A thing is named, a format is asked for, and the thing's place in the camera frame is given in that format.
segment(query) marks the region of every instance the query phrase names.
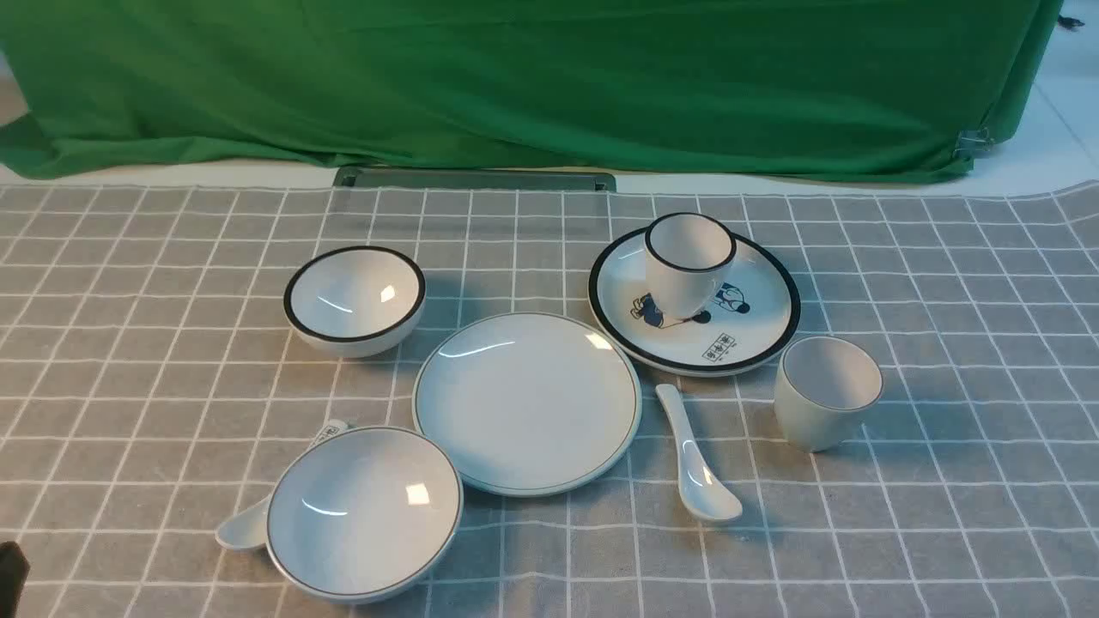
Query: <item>cup rim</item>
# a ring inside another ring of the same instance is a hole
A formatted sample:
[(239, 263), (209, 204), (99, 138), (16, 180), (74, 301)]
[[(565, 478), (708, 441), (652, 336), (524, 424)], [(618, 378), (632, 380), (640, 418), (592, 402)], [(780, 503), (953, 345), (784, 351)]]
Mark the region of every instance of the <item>cup rim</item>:
[[(337, 336), (337, 335), (325, 334), (325, 333), (319, 332), (319, 331), (310, 328), (308, 324), (306, 324), (303, 321), (301, 321), (300, 318), (298, 318), (298, 313), (293, 310), (293, 304), (291, 301), (291, 298), (292, 298), (292, 295), (293, 295), (293, 288), (298, 284), (298, 280), (301, 279), (301, 277), (306, 274), (306, 272), (309, 271), (312, 266), (314, 266), (314, 265), (323, 262), (324, 260), (328, 260), (329, 257), (332, 257), (333, 255), (338, 255), (341, 253), (346, 253), (348, 251), (388, 253), (390, 255), (395, 255), (396, 257), (398, 257), (409, 268), (411, 268), (412, 273), (415, 275), (415, 278), (417, 278), (417, 288), (418, 288), (417, 289), (417, 297), (415, 297), (415, 300), (412, 302), (412, 307), (409, 308), (408, 312), (406, 312), (403, 316), (401, 316), (401, 318), (399, 320), (397, 320), (396, 322), (393, 322), (391, 324), (388, 324), (387, 327), (385, 327), (385, 328), (382, 328), (380, 330), (377, 330), (377, 331), (374, 331), (374, 332), (368, 332), (368, 333), (365, 333), (365, 334), (357, 334), (357, 335), (353, 335), (353, 336)], [(290, 277), (290, 282), (287, 283), (286, 290), (282, 293), (282, 311), (286, 313), (287, 320), (290, 321), (290, 324), (295, 329), (297, 329), (298, 331), (303, 332), (303, 333), (306, 333), (306, 334), (308, 334), (308, 335), (310, 335), (312, 338), (315, 338), (315, 339), (319, 339), (319, 340), (322, 340), (322, 341), (328, 341), (328, 342), (331, 342), (331, 343), (360, 343), (360, 342), (364, 342), (364, 341), (370, 341), (373, 339), (378, 339), (381, 335), (388, 334), (388, 333), (397, 330), (398, 327), (404, 324), (410, 319), (412, 319), (412, 316), (415, 316), (417, 311), (420, 310), (420, 307), (424, 302), (424, 298), (426, 297), (426, 287), (428, 287), (426, 286), (426, 279), (424, 279), (423, 271), (420, 269), (420, 266), (417, 265), (417, 263), (413, 262), (409, 256), (404, 255), (403, 253), (401, 253), (399, 251), (395, 251), (395, 250), (391, 250), (391, 249), (388, 249), (388, 247), (385, 247), (385, 246), (375, 246), (375, 245), (365, 245), (365, 244), (363, 244), (363, 245), (342, 246), (340, 249), (334, 249), (334, 250), (332, 250), (332, 251), (330, 251), (328, 253), (322, 253), (321, 255), (318, 255), (317, 257), (313, 257), (312, 260), (310, 260), (309, 262), (307, 262), (303, 266), (301, 266), (300, 268), (298, 268), (298, 271), (293, 274), (293, 276)]]
[[(718, 229), (720, 229), (721, 231), (725, 232), (726, 235), (729, 235), (729, 255), (722, 258), (722, 261), (719, 262), (718, 264), (713, 266), (707, 266), (704, 268), (691, 268), (689, 266), (681, 266), (679, 264), (670, 262), (669, 260), (660, 255), (660, 253), (656, 251), (656, 249), (653, 246), (653, 230), (658, 224), (663, 223), (667, 219), (671, 219), (673, 217), (700, 217), (717, 225)], [(728, 266), (729, 263), (733, 261), (733, 257), (736, 255), (736, 236), (733, 235), (733, 232), (730, 231), (729, 228), (726, 228), (721, 221), (718, 221), (713, 217), (708, 217), (706, 214), (702, 214), (701, 212), (671, 212), (669, 214), (658, 217), (656, 220), (650, 223), (647, 228), (645, 228), (645, 250), (648, 252), (650, 255), (655, 257), (660, 264), (664, 264), (665, 266), (674, 271), (679, 271), (680, 273), (710, 273)]]
[[(790, 350), (793, 350), (802, 341), (810, 341), (810, 340), (813, 340), (813, 339), (828, 339), (828, 340), (831, 340), (831, 341), (837, 341), (837, 342), (840, 342), (842, 344), (845, 344), (845, 345), (850, 345), (850, 346), (854, 347), (855, 350), (857, 350), (859, 353), (862, 353), (863, 356), (865, 356), (870, 362), (870, 364), (874, 366), (874, 368), (876, 368), (878, 371), (878, 391), (874, 395), (874, 397), (870, 398), (869, 401), (867, 401), (866, 404), (863, 404), (862, 406), (857, 406), (857, 407), (854, 407), (854, 408), (836, 408), (834, 406), (829, 406), (826, 404), (821, 404), (820, 401), (810, 398), (804, 393), (802, 393), (801, 389), (799, 389), (797, 387), (797, 385), (793, 383), (793, 380), (790, 379), (790, 374), (786, 371), (786, 355), (789, 354)], [(809, 401), (813, 406), (817, 406), (819, 408), (823, 408), (823, 409), (832, 411), (832, 412), (851, 413), (851, 412), (858, 412), (858, 411), (865, 410), (866, 408), (869, 408), (870, 406), (873, 406), (874, 404), (876, 404), (878, 401), (878, 399), (881, 398), (881, 394), (885, 393), (885, 389), (886, 389), (886, 377), (885, 377), (885, 374), (881, 373), (881, 367), (878, 366), (877, 361), (874, 360), (874, 356), (870, 356), (869, 352), (867, 352), (866, 350), (864, 350), (863, 346), (858, 345), (857, 343), (852, 343), (852, 342), (847, 341), (846, 339), (842, 339), (842, 338), (839, 338), (839, 336), (832, 336), (832, 335), (828, 335), (828, 334), (814, 334), (812, 336), (807, 336), (807, 338), (803, 338), (803, 339), (799, 339), (799, 340), (795, 341), (793, 343), (791, 343), (790, 345), (788, 345), (786, 347), (786, 350), (782, 351), (782, 355), (779, 356), (779, 358), (778, 358), (778, 371), (782, 372), (782, 375), (786, 376), (786, 383), (790, 385), (790, 389), (791, 390), (793, 390), (795, 393), (798, 394), (798, 397), (801, 397), (802, 399), (804, 399), (806, 401)]]

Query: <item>white plate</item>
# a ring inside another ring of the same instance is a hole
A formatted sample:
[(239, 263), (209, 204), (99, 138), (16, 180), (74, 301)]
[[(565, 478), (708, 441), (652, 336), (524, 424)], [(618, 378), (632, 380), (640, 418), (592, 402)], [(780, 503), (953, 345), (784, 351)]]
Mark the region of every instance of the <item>white plate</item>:
[(645, 285), (644, 234), (642, 228), (611, 243), (588, 280), (591, 312), (626, 354), (673, 374), (720, 377), (766, 362), (793, 336), (801, 316), (793, 279), (740, 234), (718, 295), (691, 320), (666, 320)]
[(267, 509), (267, 549), (310, 594), (381, 600), (439, 562), (462, 501), (457, 471), (431, 441), (391, 427), (353, 429), (287, 468)]
[(432, 353), (417, 376), (412, 418), (469, 485), (544, 496), (614, 465), (637, 431), (641, 387), (625, 354), (591, 327), (508, 313)]

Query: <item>white spoon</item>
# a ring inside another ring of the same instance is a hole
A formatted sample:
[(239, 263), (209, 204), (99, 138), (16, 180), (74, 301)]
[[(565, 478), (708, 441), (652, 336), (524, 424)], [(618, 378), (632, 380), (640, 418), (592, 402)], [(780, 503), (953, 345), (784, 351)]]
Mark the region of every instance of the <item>white spoon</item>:
[[(324, 423), (324, 427), (317, 432), (309, 449), (312, 449), (347, 431), (347, 423), (342, 420), (332, 419)], [(213, 538), (218, 544), (226, 550), (247, 551), (257, 550), (267, 544), (267, 505), (270, 504), (270, 494), (264, 499), (242, 510), (221, 522)]]
[(670, 384), (656, 387), (656, 397), (664, 406), (676, 439), (676, 460), (679, 467), (679, 499), (696, 518), (704, 521), (730, 521), (744, 512), (741, 501), (706, 465), (706, 459), (695, 442), (687, 410), (679, 389)]

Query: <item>gray checkered tablecloth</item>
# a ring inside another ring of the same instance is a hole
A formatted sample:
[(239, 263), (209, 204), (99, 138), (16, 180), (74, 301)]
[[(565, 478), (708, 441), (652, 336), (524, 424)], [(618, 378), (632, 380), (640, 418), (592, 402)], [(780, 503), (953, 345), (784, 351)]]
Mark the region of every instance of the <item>gray checkered tablecloth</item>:
[[(214, 543), (325, 418), (408, 427), (448, 333), (512, 310), (590, 321), (600, 250), (696, 209), (795, 273), (800, 332), (880, 362), (857, 440), (787, 446), (774, 365), (640, 367), (644, 419), (613, 470), (552, 498), (468, 490), (444, 562), (389, 602), (313, 600), (263, 553)], [(382, 357), (318, 356), (282, 288), (364, 241), (423, 267), (423, 320)], [(1097, 184), (1018, 199), (7, 187), (0, 540), (32, 563), (20, 616), (1097, 616)], [(660, 380), (744, 501), (735, 525), (679, 504)]]

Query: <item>white tile floor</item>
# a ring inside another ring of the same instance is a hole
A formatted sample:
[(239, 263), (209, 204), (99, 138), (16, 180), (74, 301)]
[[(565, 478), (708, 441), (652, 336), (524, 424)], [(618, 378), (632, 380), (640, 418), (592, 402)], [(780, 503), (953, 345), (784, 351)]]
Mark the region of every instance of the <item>white tile floor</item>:
[[(1015, 136), (979, 159), (962, 179), (928, 186), (823, 184), (736, 174), (617, 174), (621, 192), (820, 192), (1024, 195), (1099, 178), (1099, 0), (1067, 0), (1063, 11), (1087, 25), (1057, 29)], [(22, 112), (14, 82), (0, 71), (0, 122)], [(328, 187), (333, 170), (303, 164), (229, 161), (175, 166), (129, 166), (58, 180), (66, 185), (199, 185), (208, 187)], [(0, 167), (0, 184), (27, 183)]]

